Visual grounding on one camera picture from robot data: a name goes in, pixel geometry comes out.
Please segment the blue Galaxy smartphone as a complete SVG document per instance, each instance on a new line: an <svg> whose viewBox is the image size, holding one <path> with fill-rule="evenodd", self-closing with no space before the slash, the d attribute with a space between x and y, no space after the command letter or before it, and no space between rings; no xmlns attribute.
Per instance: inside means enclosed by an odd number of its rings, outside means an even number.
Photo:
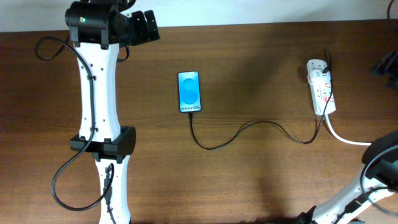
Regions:
<svg viewBox="0 0 398 224"><path fill-rule="evenodd" d="M200 80L198 72L178 73L178 97L181 113L201 111Z"/></svg>

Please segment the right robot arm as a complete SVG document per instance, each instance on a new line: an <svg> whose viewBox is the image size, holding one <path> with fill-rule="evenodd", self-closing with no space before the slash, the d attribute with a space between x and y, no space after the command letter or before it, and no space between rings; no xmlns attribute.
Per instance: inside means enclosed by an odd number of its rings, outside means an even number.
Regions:
<svg viewBox="0 0 398 224"><path fill-rule="evenodd" d="M373 142L355 142L339 136L332 128L329 114L336 111L333 96L332 57L324 50L325 59L311 59L307 63L307 80L310 85L316 115L320 115L329 131L342 142L366 146L359 174L327 202L313 206L294 219L294 223L350 223L360 213L374 206L383 213L396 217L397 213L377 204L379 200L397 193L397 131Z"/></svg>

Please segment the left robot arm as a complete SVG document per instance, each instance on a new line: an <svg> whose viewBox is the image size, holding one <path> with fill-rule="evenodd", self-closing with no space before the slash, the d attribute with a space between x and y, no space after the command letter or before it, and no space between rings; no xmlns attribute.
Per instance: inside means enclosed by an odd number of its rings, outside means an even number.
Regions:
<svg viewBox="0 0 398 224"><path fill-rule="evenodd" d="M121 126L116 107L119 50L159 40L155 14L130 1L76 1L65 13L80 67L82 116L74 151L93 156L99 174L100 223L131 223L127 168L136 130Z"/></svg>

